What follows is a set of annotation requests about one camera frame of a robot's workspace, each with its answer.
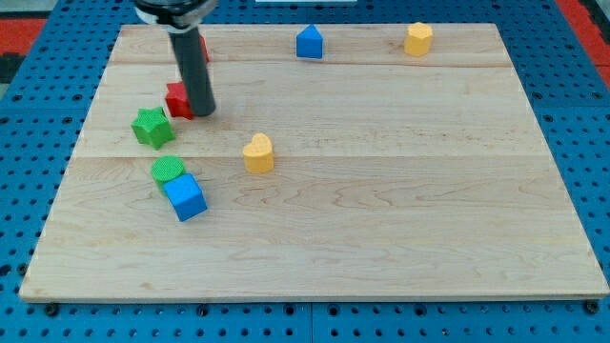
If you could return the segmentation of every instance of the wooden cutting board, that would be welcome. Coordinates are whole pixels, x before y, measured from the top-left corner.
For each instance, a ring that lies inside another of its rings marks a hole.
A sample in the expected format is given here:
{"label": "wooden cutting board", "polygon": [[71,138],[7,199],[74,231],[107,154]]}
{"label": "wooden cutting board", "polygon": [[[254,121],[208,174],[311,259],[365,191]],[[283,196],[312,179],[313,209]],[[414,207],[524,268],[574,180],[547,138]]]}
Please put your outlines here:
{"label": "wooden cutting board", "polygon": [[[218,110],[139,145],[179,79],[167,34],[126,26],[21,288],[30,302],[470,301],[609,293],[491,24],[202,26]],[[248,174],[253,134],[275,169]],[[149,169],[184,158],[209,210],[180,223]]]}

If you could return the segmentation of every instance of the blue house-shaped block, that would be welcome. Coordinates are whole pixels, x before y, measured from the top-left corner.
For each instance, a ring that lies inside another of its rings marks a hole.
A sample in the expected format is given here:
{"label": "blue house-shaped block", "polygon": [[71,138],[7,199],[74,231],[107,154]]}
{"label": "blue house-shaped block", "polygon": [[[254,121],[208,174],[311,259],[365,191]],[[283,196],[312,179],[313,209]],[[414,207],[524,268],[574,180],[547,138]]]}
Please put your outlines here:
{"label": "blue house-shaped block", "polygon": [[296,57],[322,58],[324,38],[314,25],[296,36]]}
{"label": "blue house-shaped block", "polygon": [[163,189],[180,221],[188,220],[208,209],[203,191],[190,173],[166,183]]}

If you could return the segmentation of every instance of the yellow block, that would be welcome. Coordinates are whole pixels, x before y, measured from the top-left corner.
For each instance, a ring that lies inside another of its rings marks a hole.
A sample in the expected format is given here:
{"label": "yellow block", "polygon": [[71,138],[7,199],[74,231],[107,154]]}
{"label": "yellow block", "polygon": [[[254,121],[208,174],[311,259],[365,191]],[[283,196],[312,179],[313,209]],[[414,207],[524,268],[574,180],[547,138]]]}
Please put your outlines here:
{"label": "yellow block", "polygon": [[268,172],[274,168],[274,147],[264,133],[252,137],[252,143],[244,147],[244,165],[251,173]]}
{"label": "yellow block", "polygon": [[414,23],[407,28],[404,38],[404,52],[415,57],[428,53],[433,37],[432,27],[423,23]]}

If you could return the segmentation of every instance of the blue cube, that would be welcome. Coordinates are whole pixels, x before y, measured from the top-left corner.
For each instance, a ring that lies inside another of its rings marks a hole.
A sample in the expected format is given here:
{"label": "blue cube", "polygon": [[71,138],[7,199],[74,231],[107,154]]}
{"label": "blue cube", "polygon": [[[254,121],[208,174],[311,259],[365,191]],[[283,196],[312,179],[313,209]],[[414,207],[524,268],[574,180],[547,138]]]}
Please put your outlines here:
{"label": "blue cube", "polygon": [[324,38],[314,25],[296,36],[296,57],[322,58]]}
{"label": "blue cube", "polygon": [[190,173],[164,184],[163,189],[180,221],[188,220],[208,209],[203,191]]}

